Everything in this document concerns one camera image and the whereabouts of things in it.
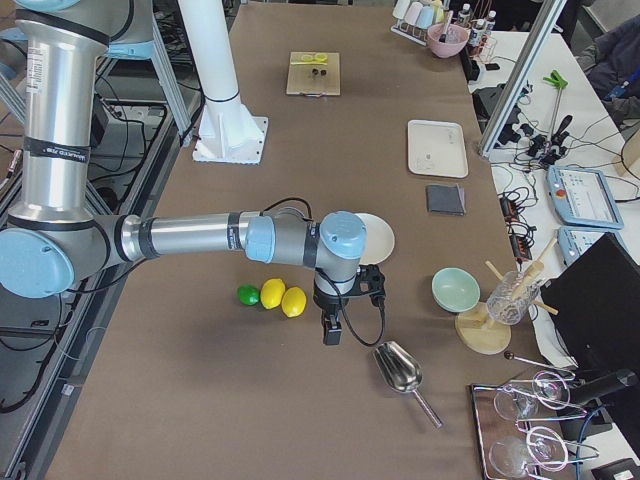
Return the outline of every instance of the black monitor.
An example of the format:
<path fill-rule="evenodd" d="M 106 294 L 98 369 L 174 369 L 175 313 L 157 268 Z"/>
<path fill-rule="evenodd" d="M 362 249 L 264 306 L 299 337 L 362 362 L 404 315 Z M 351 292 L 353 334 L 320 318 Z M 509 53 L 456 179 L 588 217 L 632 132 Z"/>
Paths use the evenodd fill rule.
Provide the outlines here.
<path fill-rule="evenodd" d="M 578 363 L 578 377 L 630 369 L 640 376 L 640 267 L 615 236 L 605 234 L 549 286 L 542 299 L 558 309 L 553 322 Z M 640 455 L 640 387 L 601 398 Z"/>

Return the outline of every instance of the metal scoop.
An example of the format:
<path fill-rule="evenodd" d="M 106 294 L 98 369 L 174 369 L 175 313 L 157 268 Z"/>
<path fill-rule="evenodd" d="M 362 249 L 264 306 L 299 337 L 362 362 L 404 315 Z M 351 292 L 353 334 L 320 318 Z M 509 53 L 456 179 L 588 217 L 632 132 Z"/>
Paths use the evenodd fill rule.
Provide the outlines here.
<path fill-rule="evenodd" d="M 393 341 L 379 345 L 373 356 L 387 384 L 398 393 L 413 393 L 429 420 L 436 428 L 442 427 L 442 421 L 418 391 L 422 371 L 416 359 Z"/>

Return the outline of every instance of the white table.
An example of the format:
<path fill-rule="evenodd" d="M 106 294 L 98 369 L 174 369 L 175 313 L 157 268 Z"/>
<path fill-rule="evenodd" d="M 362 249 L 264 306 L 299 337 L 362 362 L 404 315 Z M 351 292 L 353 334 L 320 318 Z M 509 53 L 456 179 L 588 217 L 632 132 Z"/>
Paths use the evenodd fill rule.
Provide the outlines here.
<path fill-rule="evenodd" d="M 514 65 L 513 62 L 506 59 L 517 60 L 527 35 L 527 33 L 520 32 L 494 32 L 493 38 L 496 43 L 493 50 L 493 58 L 487 61 L 499 64 L 500 70 L 483 72 L 478 81 L 469 86 L 470 90 L 506 83 Z M 524 115 L 526 115 L 525 118 L 521 114 L 520 120 L 523 123 L 536 123 L 537 121 L 538 128 L 545 132 L 550 128 L 556 90 L 543 81 L 543 77 L 548 76 L 554 69 L 558 70 L 562 77 L 569 82 L 562 95 L 556 128 L 565 115 L 572 115 L 573 121 L 568 127 L 571 135 L 577 138 L 584 135 L 582 140 L 596 142 L 603 147 L 585 145 L 571 149 L 566 158 L 558 160 L 556 165 L 598 166 L 607 176 L 620 178 L 611 162 L 619 161 L 619 156 L 613 152 L 621 151 L 624 139 L 617 133 L 616 126 L 608 117 L 602 103 L 574 60 L 571 51 L 558 34 L 553 34 L 549 37 L 541 55 L 529 73 L 528 82 L 533 86 L 532 93 L 529 96 L 531 102 L 525 105 L 524 103 L 527 102 L 525 99 L 519 104 Z M 577 147 L 580 144 L 581 142 L 574 142 L 573 147 Z M 493 177 L 498 193 L 503 192 L 505 189 L 512 190 L 519 186 L 531 188 L 531 183 L 535 181 L 539 201 L 534 207 L 527 208 L 523 216 L 529 225 L 537 227 L 535 245 L 531 249 L 533 258 L 536 258 L 556 235 L 556 231 L 562 223 L 555 213 L 548 195 L 546 171 L 534 170 L 529 174 L 523 174 L 507 166 L 508 162 L 513 161 L 516 152 L 524 152 L 527 145 L 528 140 L 521 140 L 517 145 L 518 150 L 516 151 L 516 144 L 509 143 L 504 149 L 494 149 L 489 160 L 494 164 Z M 565 141 L 565 145 L 572 145 L 571 138 Z M 633 186 L 615 178 L 608 179 L 608 183 L 616 199 L 637 196 L 637 191 Z M 633 177 L 628 176 L 628 174 L 624 179 L 634 184 L 640 183 Z M 618 204 L 618 208 L 625 223 L 624 229 L 620 232 L 622 239 L 627 246 L 629 254 L 638 262 L 640 261 L 640 205 L 638 202 Z M 544 275 L 547 278 L 557 277 L 566 268 L 558 248 L 547 256 L 544 263 Z M 549 315 L 544 311 L 540 311 L 538 315 L 538 320 L 534 325 L 541 353 L 557 366 L 567 365 L 568 359 L 557 346 L 557 339 Z M 609 432 L 589 437 L 588 444 L 600 450 L 600 457 L 596 460 L 585 462 L 583 478 L 593 478 L 589 473 L 590 469 L 620 458 L 631 457 L 638 462 L 638 457 L 631 450 L 615 425 L 613 430 Z"/>

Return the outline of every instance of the mint green bowl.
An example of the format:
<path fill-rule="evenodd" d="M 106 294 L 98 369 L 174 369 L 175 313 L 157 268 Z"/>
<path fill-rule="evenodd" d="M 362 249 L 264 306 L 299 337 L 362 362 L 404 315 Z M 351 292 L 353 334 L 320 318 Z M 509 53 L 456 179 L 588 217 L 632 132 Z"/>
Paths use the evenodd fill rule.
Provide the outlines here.
<path fill-rule="evenodd" d="M 431 291 L 438 305 L 452 313 L 471 310 L 480 300 L 480 286 L 460 268 L 443 268 L 433 276 Z"/>

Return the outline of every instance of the bowl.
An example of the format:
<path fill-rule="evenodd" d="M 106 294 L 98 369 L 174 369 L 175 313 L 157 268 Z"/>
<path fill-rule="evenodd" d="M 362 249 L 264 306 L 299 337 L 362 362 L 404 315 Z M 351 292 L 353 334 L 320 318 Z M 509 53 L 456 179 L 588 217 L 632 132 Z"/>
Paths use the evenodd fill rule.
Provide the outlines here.
<path fill-rule="evenodd" d="M 431 291 L 438 305 L 452 313 L 471 310 L 480 300 L 480 286 L 460 268 L 443 268 L 433 276 Z"/>
<path fill-rule="evenodd" d="M 459 42 L 456 43 L 442 43 L 439 41 L 440 34 L 442 33 L 442 23 L 436 23 L 431 25 L 427 29 L 427 46 L 433 52 L 436 57 L 449 58 L 460 53 L 469 40 L 469 30 L 460 25 L 451 25 L 449 31 L 453 35 L 457 35 Z"/>

